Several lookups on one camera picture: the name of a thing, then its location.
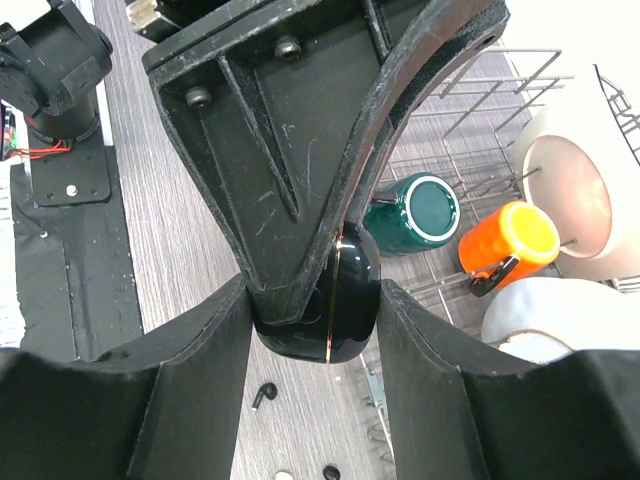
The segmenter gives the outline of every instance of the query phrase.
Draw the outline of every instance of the wire rack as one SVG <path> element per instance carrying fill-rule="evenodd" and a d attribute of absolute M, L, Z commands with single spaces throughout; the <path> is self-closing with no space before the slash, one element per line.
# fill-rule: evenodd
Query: wire rack
<path fill-rule="evenodd" d="M 396 280 L 425 308 L 476 338 L 494 295 L 476 298 L 469 293 L 469 277 L 459 264 L 457 245 L 473 225 L 510 200 L 521 198 L 517 184 L 523 177 L 518 177 L 508 162 L 509 148 L 532 115 L 573 79 L 549 74 L 561 53 L 559 49 L 498 46 L 478 54 L 411 115 L 380 181 L 384 186 L 416 172 L 431 172 L 456 190 L 461 207 L 456 237 L 430 252 L 384 259 L 383 268 L 386 277 Z M 513 55 L 530 55 L 539 66 L 532 75 L 519 76 L 510 62 Z M 613 82 L 603 79 L 603 83 L 612 111 L 637 157 L 640 114 Z M 565 244 L 573 241 L 567 239 Z M 560 272 L 551 266 L 540 275 L 559 276 Z M 611 284 L 623 292 L 640 291 L 640 277 Z M 386 442 L 388 450 L 381 458 L 393 462 L 377 342 L 372 342 L 361 361 L 370 404 L 378 412 L 369 438 Z"/>

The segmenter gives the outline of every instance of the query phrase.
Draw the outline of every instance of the orange mug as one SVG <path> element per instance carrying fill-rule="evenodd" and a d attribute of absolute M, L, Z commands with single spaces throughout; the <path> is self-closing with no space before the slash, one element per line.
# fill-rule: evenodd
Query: orange mug
<path fill-rule="evenodd" d="M 551 218 L 523 201 L 491 214 L 465 233 L 458 247 L 462 267 L 473 274 L 469 288 L 477 297 L 532 275 L 559 253 L 560 235 Z M 498 266 L 486 271 L 492 265 Z"/>

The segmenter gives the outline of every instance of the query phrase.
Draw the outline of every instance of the earbud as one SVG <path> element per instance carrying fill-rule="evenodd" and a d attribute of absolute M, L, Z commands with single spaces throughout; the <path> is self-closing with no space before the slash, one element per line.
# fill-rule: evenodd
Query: earbud
<path fill-rule="evenodd" d="M 332 465 L 327 465 L 326 467 L 324 467 L 322 475 L 324 475 L 324 478 L 326 480 L 340 480 L 340 478 L 342 477 L 342 475 L 340 474 L 340 470 Z"/>
<path fill-rule="evenodd" d="M 260 390 L 258 390 L 258 395 L 256 395 L 256 399 L 253 401 L 253 405 L 251 405 L 251 410 L 257 412 L 264 397 L 267 397 L 267 399 L 269 400 L 273 400 L 277 395 L 278 388 L 273 383 L 265 383 L 260 387 Z"/>

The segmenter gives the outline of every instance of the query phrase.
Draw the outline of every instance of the green mug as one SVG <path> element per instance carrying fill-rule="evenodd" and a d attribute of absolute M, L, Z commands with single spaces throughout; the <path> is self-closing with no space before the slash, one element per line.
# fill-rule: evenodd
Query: green mug
<path fill-rule="evenodd" d="M 416 173 L 376 192 L 364 227 L 385 257 L 441 247 L 455 235 L 460 204 L 453 188 L 431 173 Z"/>

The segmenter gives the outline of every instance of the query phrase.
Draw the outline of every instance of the mug handle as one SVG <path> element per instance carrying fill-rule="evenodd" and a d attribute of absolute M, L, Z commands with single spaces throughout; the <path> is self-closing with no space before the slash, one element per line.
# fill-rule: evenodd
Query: mug handle
<path fill-rule="evenodd" d="M 371 203 L 377 203 L 381 205 L 395 205 L 398 203 L 398 195 L 395 192 L 375 192 Z"/>
<path fill-rule="evenodd" d="M 509 273 L 520 263 L 520 257 L 517 255 L 509 255 L 507 259 L 502 262 L 498 268 L 496 268 L 490 275 L 486 273 L 474 277 L 469 284 L 469 290 L 476 297 L 484 297 L 491 290 L 496 288 L 498 284 L 505 279 Z"/>

